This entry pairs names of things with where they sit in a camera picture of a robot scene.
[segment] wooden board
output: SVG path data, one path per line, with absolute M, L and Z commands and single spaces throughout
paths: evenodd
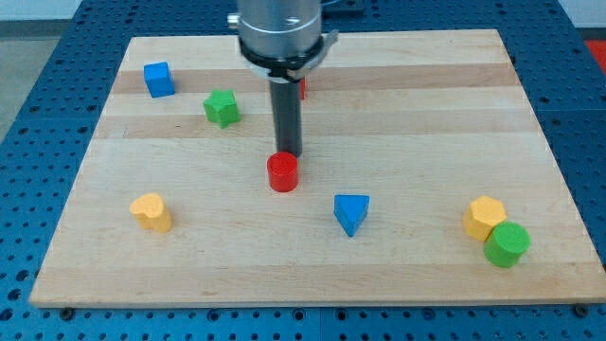
M 177 95 L 151 99 L 145 63 Z M 221 130 L 202 101 L 236 90 Z M 604 301 L 606 276 L 494 30 L 342 34 L 308 80 L 300 184 L 273 192 L 267 84 L 235 37 L 134 38 L 31 294 L 40 307 Z M 174 228 L 129 213 L 160 192 Z M 371 196 L 348 238 L 333 196 Z M 501 199 L 532 246 L 492 266 L 468 203 Z

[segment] blue block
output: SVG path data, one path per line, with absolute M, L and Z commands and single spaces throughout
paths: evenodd
M 174 95 L 174 84 L 170 77 L 169 64 L 154 63 L 143 67 L 143 76 L 153 99 Z
M 367 195 L 334 196 L 334 216 L 348 236 L 353 237 L 360 228 L 360 224 L 368 214 L 369 203 L 370 197 Z

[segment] green block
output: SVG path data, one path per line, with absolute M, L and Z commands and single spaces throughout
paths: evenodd
M 530 236 L 520 224 L 502 222 L 484 243 L 484 255 L 494 265 L 509 268 L 530 247 Z
M 210 93 L 210 97 L 205 100 L 206 118 L 209 121 L 218 123 L 221 129 L 227 127 L 230 123 L 240 121 L 240 112 L 233 90 L 215 90 Z

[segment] yellow hexagonal prism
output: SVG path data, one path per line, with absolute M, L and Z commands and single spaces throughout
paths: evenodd
M 483 195 L 470 203 L 463 216 L 463 225 L 468 235 L 485 242 L 494 227 L 507 218 L 503 203 Z

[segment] yellow block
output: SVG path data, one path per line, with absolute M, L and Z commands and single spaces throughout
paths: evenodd
M 172 227 L 169 209 L 158 193 L 148 193 L 137 198 L 131 204 L 131 213 L 141 228 L 166 233 Z
M 468 235 L 485 242 L 494 227 L 507 218 L 503 203 L 483 195 L 472 201 L 463 216 L 463 225 Z

